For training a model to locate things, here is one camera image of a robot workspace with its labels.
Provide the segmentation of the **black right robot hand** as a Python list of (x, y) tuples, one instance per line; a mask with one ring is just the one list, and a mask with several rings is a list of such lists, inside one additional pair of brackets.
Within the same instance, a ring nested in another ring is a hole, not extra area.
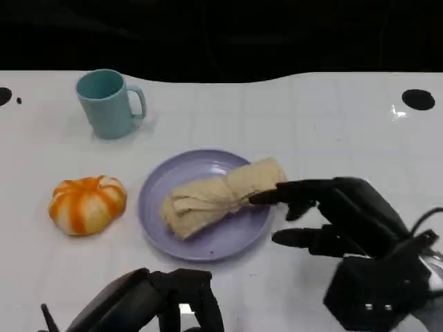
[(382, 259), (412, 235), (399, 214), (362, 178), (335, 177), (278, 183), (250, 197), (252, 205), (285, 203), (287, 221), (296, 221), (317, 208), (327, 224), (320, 228), (288, 228), (272, 236), (273, 242), (306, 248), (311, 255), (346, 254)]

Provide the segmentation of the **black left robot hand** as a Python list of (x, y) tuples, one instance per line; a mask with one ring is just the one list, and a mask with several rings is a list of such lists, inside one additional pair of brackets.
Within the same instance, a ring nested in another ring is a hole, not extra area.
[(179, 305), (188, 304), (199, 323), (190, 331), (223, 331), (211, 279), (212, 274), (204, 270), (133, 270), (104, 287), (67, 330), (140, 331), (157, 317), (160, 331), (180, 331)]

